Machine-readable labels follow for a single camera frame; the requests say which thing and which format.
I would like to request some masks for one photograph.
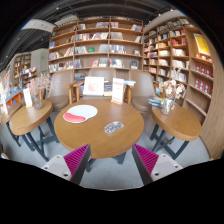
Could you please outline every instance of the table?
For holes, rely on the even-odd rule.
[[[10,127],[9,127],[9,121],[11,120],[12,116],[16,113],[17,110],[19,110],[22,107],[22,103],[16,103],[14,105],[12,105],[11,107],[9,107],[8,109],[8,114],[3,114],[2,115],[2,119],[1,119],[1,123],[6,124],[9,133],[11,134],[12,138],[16,141],[17,145],[20,147],[21,145],[19,144],[19,136],[15,136]]]
[[[156,125],[150,139],[157,140],[152,151],[156,152],[164,148],[171,155],[172,159],[175,160],[188,145],[189,141],[193,141],[199,137],[201,133],[201,124],[190,111],[178,105],[175,105],[174,110],[171,110],[169,115],[162,114],[160,110],[161,108],[152,106],[152,118],[156,122]],[[156,133],[159,127],[163,130],[160,136],[157,136]],[[167,142],[163,142],[162,138],[166,132],[174,137]],[[168,146],[175,138],[184,140],[184,143],[176,153]]]
[[[57,139],[57,136],[54,131],[54,126],[50,119],[50,115],[53,111],[52,103],[48,100],[42,100],[42,103],[43,107],[40,110],[36,110],[34,106],[29,108],[23,107],[18,110],[11,118],[9,126],[14,135],[22,136],[23,140],[31,151],[37,150],[37,152],[43,157],[43,159],[49,161],[49,159],[44,154],[43,144],[51,141],[56,141],[57,143],[59,143],[59,141]],[[45,135],[41,130],[40,125],[46,120],[52,133],[52,136],[48,138],[43,138],[45,137]],[[40,131],[40,140],[37,142],[33,139],[31,135],[31,131],[33,131],[35,128],[38,128]]]
[[[98,113],[83,123],[74,124],[65,121],[63,115],[69,108],[77,105],[94,106]],[[124,127],[111,134],[105,133],[104,127],[113,121],[123,123]],[[69,151],[90,144],[92,160],[89,161],[89,165],[92,165],[94,159],[119,155],[118,163],[122,164],[126,151],[140,139],[144,121],[142,115],[131,105],[126,103],[117,105],[111,103],[111,99],[101,98],[80,100],[67,106],[56,117],[54,127],[59,141]]]

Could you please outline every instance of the flower arrangement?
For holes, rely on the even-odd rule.
[[[40,74],[40,77],[31,79],[30,83],[26,85],[30,89],[31,94],[36,95],[42,89],[50,89],[51,77],[49,74]]]
[[[161,92],[165,90],[166,97],[172,100],[179,99],[180,93],[185,90],[183,84],[177,84],[173,79],[159,83],[159,89]]]

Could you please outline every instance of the book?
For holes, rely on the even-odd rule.
[[[50,42],[50,46],[49,46],[49,48],[53,48],[54,45],[55,45],[55,42]]]
[[[88,53],[94,53],[94,47],[89,47]]]
[[[100,58],[99,67],[107,67],[107,58]]]
[[[131,68],[132,69],[138,69],[138,63],[137,63],[137,61],[131,61]]]

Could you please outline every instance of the sign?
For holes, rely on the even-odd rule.
[[[104,77],[85,77],[83,95],[103,96]]]
[[[32,102],[31,95],[30,95],[30,89],[29,88],[24,89],[23,95],[24,95],[26,107],[32,107],[33,102]]]
[[[197,43],[198,52],[201,54],[210,55],[208,45],[206,44],[205,39],[202,37],[202,35],[194,33],[194,38]]]
[[[124,79],[113,78],[113,92],[111,102],[123,104]]]

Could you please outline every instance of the poster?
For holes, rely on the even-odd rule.
[[[83,95],[103,96],[104,77],[85,77]]]
[[[112,102],[122,104],[124,94],[124,79],[113,78]]]
[[[193,35],[197,43],[198,52],[200,54],[210,55],[208,45],[206,44],[205,39],[202,37],[202,35],[197,33],[194,33]]]

